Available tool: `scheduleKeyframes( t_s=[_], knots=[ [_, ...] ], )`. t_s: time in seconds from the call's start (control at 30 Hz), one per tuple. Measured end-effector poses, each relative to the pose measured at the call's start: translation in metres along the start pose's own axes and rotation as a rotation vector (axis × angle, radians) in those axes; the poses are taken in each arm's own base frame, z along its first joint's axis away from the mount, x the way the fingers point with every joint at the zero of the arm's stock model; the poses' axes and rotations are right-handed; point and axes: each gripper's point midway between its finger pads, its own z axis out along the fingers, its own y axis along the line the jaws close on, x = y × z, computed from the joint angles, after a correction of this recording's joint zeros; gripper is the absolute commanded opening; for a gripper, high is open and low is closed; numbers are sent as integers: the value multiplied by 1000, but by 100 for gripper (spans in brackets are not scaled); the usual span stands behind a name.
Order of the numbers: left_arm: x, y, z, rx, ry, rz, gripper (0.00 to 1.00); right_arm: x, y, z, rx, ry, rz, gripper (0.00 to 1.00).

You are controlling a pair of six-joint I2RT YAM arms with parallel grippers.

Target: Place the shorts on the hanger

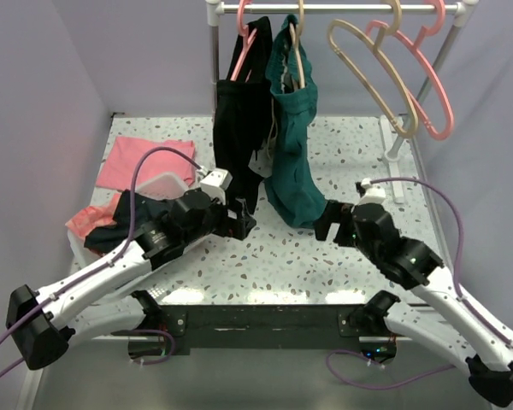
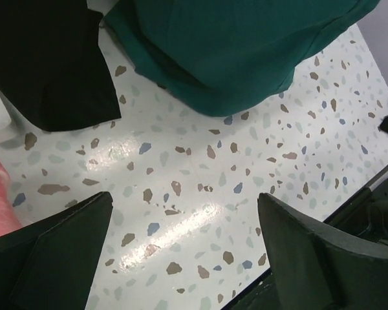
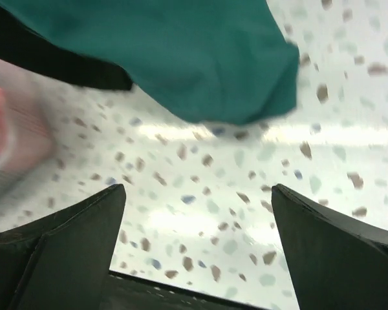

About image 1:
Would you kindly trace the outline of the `beige wooden hanger front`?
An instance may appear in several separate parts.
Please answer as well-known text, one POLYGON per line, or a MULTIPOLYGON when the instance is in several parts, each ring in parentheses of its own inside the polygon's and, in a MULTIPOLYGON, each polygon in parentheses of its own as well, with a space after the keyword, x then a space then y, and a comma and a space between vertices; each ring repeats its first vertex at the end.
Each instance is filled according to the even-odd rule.
POLYGON ((298 0, 298 23, 294 25, 292 22, 289 24, 289 33, 292 40, 292 50, 294 52, 295 62, 297 64, 298 79, 293 81, 296 89, 303 89, 305 87, 304 65, 302 56, 300 54, 299 45, 300 38, 304 29, 304 1, 298 0))

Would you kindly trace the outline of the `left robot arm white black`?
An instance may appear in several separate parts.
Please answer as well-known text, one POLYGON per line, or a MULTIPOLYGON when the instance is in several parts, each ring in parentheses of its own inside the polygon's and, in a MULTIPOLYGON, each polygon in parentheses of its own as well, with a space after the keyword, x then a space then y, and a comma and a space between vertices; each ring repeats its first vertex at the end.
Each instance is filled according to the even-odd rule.
POLYGON ((179 259, 210 234, 244 240, 255 224, 244 201, 227 206, 200 189, 189 190, 167 200, 164 212, 140 226, 133 238, 72 278, 39 290, 15 289, 6 326, 23 361, 39 370, 58 360, 74 335, 68 321, 114 287, 179 259))

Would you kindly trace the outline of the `teal green shorts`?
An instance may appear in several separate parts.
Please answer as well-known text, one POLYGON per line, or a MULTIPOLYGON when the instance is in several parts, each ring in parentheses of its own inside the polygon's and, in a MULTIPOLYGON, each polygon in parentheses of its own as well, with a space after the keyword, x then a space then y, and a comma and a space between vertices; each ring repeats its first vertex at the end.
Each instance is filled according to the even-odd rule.
POLYGON ((327 200, 314 183, 308 161, 308 127, 316 116, 318 89, 302 46, 298 50, 305 87, 294 90, 291 86, 291 82, 299 81, 290 34, 290 28, 297 26, 296 15, 284 19, 265 71, 279 126, 265 190, 269 203, 290 227, 311 229, 323 214, 327 200))

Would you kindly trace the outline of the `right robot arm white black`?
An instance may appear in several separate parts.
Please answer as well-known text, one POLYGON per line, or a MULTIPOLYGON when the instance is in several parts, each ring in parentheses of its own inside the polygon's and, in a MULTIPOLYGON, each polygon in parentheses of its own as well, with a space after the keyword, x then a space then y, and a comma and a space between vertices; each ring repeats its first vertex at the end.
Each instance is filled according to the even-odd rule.
POLYGON ((513 402, 513 330, 463 288, 424 242, 405 237, 378 203, 331 201, 314 225, 319 241, 338 224, 334 243, 360 251, 391 282, 422 299, 442 316, 423 319, 386 290, 360 310, 366 330, 409 337, 449 361, 481 397, 496 407, 513 402))

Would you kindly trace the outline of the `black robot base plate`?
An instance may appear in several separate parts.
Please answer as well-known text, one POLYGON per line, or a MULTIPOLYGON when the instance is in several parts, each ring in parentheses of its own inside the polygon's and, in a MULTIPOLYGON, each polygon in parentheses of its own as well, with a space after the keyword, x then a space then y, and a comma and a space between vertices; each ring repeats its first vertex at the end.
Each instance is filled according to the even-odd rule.
POLYGON ((154 337, 166 331, 174 340, 166 351, 193 349, 357 348, 361 337, 388 337, 385 317, 400 298, 379 291, 365 304, 337 305, 159 305, 145 291, 135 296, 143 321, 115 336, 154 337))

